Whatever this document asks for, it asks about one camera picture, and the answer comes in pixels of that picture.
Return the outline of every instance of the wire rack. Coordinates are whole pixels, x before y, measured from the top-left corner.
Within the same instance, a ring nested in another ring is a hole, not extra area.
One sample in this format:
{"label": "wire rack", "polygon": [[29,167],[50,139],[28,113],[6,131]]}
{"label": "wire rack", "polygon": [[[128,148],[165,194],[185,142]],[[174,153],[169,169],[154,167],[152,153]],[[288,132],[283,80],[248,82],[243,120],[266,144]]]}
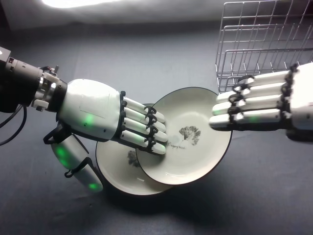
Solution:
{"label": "wire rack", "polygon": [[313,0],[224,4],[216,75],[219,93],[243,75],[284,71],[313,60]]}

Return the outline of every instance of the plate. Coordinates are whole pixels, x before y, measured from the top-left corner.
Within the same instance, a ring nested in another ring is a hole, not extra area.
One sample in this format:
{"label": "plate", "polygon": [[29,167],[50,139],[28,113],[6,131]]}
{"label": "plate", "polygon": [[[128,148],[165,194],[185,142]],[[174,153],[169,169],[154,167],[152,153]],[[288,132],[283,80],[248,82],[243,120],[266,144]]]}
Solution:
{"label": "plate", "polygon": [[168,185],[192,182],[209,173],[221,161],[232,132],[215,131],[209,126],[217,94],[199,87],[169,93],[154,108],[166,118],[166,154],[136,150],[144,172]]}
{"label": "plate", "polygon": [[123,192],[152,195],[172,187],[148,177],[139,165],[135,149],[117,142],[98,142],[96,161],[103,176]]}

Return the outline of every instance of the ceramic plate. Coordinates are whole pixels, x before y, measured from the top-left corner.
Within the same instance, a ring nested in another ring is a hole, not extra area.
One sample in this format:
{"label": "ceramic plate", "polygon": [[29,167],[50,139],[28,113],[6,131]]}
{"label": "ceramic plate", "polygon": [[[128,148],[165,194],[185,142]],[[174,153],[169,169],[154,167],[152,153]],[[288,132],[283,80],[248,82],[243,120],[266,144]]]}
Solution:
{"label": "ceramic plate", "polygon": [[123,192],[152,195],[172,187],[148,177],[138,163],[135,149],[117,142],[98,142],[96,160],[104,177]]}
{"label": "ceramic plate", "polygon": [[210,172],[226,153],[232,132],[209,126],[216,94],[205,88],[174,91],[155,105],[166,118],[166,154],[136,150],[138,161],[152,179],[169,185],[186,184]]}

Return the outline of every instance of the robotic hand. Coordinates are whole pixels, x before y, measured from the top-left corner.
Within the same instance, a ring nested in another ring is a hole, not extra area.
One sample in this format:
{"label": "robotic hand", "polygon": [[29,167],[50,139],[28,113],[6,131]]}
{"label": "robotic hand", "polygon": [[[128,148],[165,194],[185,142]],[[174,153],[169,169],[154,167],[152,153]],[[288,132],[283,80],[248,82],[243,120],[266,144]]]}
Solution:
{"label": "robotic hand", "polygon": [[286,129],[295,141],[313,141],[313,63],[289,71],[239,79],[233,91],[218,95],[210,126],[219,131]]}
{"label": "robotic hand", "polygon": [[67,178],[76,177],[91,191],[103,189],[89,152],[76,135],[165,154],[161,143],[168,137],[161,113],[97,81],[76,79],[67,84],[57,77],[57,70],[28,65],[0,47],[0,112],[16,113],[19,104],[24,111],[31,105],[55,112],[57,127],[44,137],[44,143],[51,145],[68,169]]}

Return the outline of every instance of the metal dish rack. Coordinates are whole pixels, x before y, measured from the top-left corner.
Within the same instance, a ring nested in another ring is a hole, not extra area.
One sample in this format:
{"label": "metal dish rack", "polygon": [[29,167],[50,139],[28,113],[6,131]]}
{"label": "metal dish rack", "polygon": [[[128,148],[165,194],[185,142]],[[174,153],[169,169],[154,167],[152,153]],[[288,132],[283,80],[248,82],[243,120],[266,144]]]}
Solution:
{"label": "metal dish rack", "polygon": [[312,62],[312,9],[313,0],[225,3],[215,62],[219,93],[243,75]]}

